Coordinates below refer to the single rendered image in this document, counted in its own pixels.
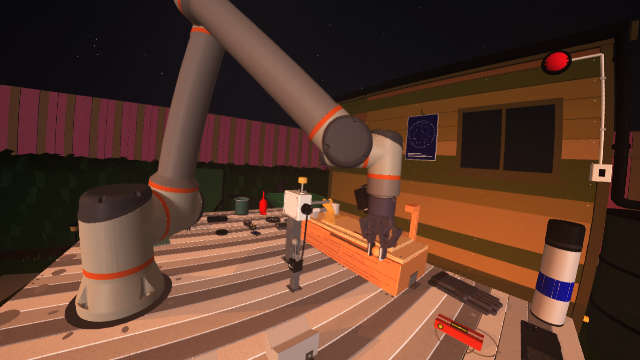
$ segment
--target red light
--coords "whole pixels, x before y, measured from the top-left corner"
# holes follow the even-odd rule
[[[542,71],[549,75],[558,75],[571,66],[571,55],[564,51],[556,51],[542,59]]]

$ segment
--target wooden deck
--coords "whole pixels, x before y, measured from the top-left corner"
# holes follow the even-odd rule
[[[513,360],[520,359],[520,320],[550,328],[528,319],[526,301],[464,278],[504,306],[497,316],[484,316],[462,305],[427,285],[441,271],[428,263],[420,286],[393,297],[310,246],[300,277],[303,289],[291,293],[282,260],[285,231],[255,211],[218,214],[228,215],[229,222],[204,219],[176,234],[170,245],[155,248],[156,261],[173,284],[169,297],[148,314],[111,328],[79,329],[65,319],[82,279],[80,248],[72,247],[0,308],[0,359],[262,360],[267,359],[265,331],[301,315],[320,332],[316,360],[493,358],[464,355],[468,348],[446,335],[438,341],[433,323],[443,314],[488,333],[498,343],[495,358]],[[269,216],[283,214],[273,209]],[[262,235],[251,235],[242,225],[246,219]],[[338,225],[357,231],[355,221],[344,217]],[[217,228],[229,234],[213,234]],[[584,359],[571,318],[553,331],[565,360]],[[496,353],[490,339],[481,353]]]

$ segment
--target dark barrel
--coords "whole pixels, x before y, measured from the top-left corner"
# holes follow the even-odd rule
[[[601,359],[640,359],[640,212],[608,209],[587,339]]]

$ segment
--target blue poster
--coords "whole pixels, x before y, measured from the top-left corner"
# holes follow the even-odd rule
[[[438,114],[409,117],[407,124],[406,160],[436,159],[438,141]]]

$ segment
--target dark window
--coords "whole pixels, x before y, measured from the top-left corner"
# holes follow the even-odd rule
[[[460,167],[500,169],[502,109],[462,114]]]
[[[506,109],[504,170],[551,173],[556,116],[554,105]]]

